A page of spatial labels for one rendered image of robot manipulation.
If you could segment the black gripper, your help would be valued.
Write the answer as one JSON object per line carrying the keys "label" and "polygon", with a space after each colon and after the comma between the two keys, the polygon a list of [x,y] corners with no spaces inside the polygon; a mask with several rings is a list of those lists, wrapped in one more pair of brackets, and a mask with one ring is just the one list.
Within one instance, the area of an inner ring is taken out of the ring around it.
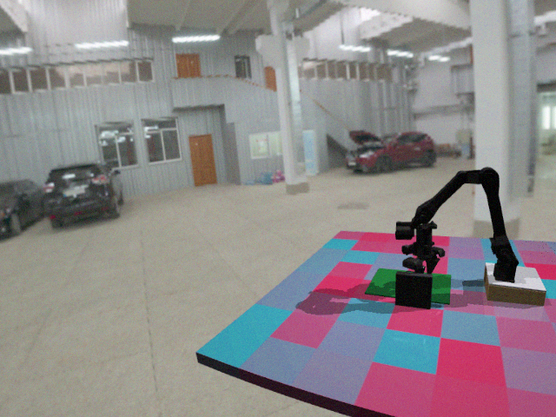
{"label": "black gripper", "polygon": [[[419,242],[416,240],[414,245],[416,245],[416,256],[418,257],[409,257],[403,260],[402,267],[412,269],[415,273],[424,274],[426,266],[422,266],[422,264],[425,261],[427,263],[427,274],[431,275],[440,260],[439,258],[446,255],[445,250],[443,248],[432,247],[434,245],[433,240],[430,242]],[[436,255],[439,255],[439,258]]]}

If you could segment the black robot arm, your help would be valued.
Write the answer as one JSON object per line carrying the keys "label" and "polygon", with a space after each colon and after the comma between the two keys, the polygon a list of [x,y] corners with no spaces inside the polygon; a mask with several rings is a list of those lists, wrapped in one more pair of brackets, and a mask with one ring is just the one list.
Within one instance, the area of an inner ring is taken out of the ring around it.
{"label": "black robot arm", "polygon": [[492,243],[491,250],[498,259],[497,263],[494,263],[494,280],[514,283],[519,262],[506,235],[499,199],[500,177],[494,169],[482,168],[480,170],[461,170],[457,172],[457,175],[434,198],[423,202],[416,209],[412,221],[396,222],[395,238],[396,240],[411,241],[416,231],[417,241],[430,242],[433,239],[432,229],[437,229],[437,224],[434,221],[429,221],[435,216],[440,205],[447,201],[464,183],[482,184],[487,196],[493,224],[493,238],[489,238],[489,240]]}

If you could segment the green circuit board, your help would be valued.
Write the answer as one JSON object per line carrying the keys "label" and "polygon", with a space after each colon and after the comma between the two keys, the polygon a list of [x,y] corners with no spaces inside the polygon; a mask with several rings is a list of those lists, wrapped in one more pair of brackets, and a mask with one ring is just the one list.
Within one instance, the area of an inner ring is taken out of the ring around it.
{"label": "green circuit board", "polygon": [[[406,272],[399,269],[379,268],[375,277],[370,282],[365,295],[379,295],[395,298],[395,281],[397,271]],[[433,273],[433,290],[431,303],[450,305],[451,275]]]}

